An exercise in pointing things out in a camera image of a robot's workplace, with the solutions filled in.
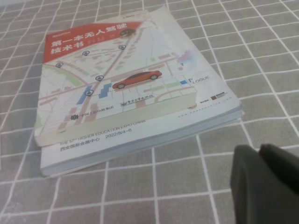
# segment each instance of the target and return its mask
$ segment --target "road illustration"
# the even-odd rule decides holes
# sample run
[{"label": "road illustration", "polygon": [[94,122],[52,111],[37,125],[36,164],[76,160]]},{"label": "road illustration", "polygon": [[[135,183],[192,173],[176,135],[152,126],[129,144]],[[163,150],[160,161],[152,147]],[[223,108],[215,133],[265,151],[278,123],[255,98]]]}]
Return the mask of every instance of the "road illustration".
[{"label": "road illustration", "polygon": [[43,65],[36,132],[64,130],[194,90],[181,63],[148,19],[121,37],[90,45]]}]

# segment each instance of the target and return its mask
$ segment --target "red car illustration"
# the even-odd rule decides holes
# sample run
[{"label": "red car illustration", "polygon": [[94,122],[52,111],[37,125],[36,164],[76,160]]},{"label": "red car illustration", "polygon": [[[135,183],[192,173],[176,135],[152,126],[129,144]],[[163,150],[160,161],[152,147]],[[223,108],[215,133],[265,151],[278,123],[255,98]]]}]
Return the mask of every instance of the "red car illustration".
[{"label": "red car illustration", "polygon": [[161,75],[162,75],[162,73],[160,71],[146,71],[146,72],[137,73],[137,74],[132,75],[118,83],[115,83],[112,86],[112,88],[113,89],[122,89],[126,85],[132,85],[132,84],[139,83],[139,82],[142,82],[145,80],[155,80]]}]

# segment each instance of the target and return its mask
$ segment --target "map illustration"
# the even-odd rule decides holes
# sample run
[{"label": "map illustration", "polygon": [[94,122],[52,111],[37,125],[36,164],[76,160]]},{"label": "map illustration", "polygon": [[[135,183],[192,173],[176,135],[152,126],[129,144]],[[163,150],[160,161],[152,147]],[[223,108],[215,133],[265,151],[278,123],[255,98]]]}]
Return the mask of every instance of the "map illustration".
[{"label": "map illustration", "polygon": [[192,52],[174,52],[151,18],[91,26],[46,40],[36,135],[196,92]]}]

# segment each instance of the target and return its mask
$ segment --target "black object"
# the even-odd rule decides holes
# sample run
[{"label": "black object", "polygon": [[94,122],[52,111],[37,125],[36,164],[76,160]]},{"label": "black object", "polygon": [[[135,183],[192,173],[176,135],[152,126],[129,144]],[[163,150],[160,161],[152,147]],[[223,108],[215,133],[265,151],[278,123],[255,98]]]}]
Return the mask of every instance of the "black object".
[{"label": "black object", "polygon": [[230,186],[237,224],[299,224],[299,158],[274,145],[235,148]]},{"label": "black object", "polygon": [[124,29],[120,32],[120,36],[124,37],[124,36],[130,36],[132,34],[136,33],[136,30],[134,29]]}]

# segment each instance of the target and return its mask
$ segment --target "gray grid tablecloth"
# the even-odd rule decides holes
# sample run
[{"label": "gray grid tablecloth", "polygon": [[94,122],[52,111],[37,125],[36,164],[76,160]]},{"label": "gray grid tablecloth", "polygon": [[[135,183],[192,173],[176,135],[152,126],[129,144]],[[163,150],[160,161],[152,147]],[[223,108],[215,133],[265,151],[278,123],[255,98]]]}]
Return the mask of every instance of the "gray grid tablecloth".
[{"label": "gray grid tablecloth", "polygon": [[[243,122],[43,178],[33,139],[44,38],[169,8],[242,100]],[[298,0],[34,0],[0,7],[0,223],[232,224],[234,146],[299,154]]]}]

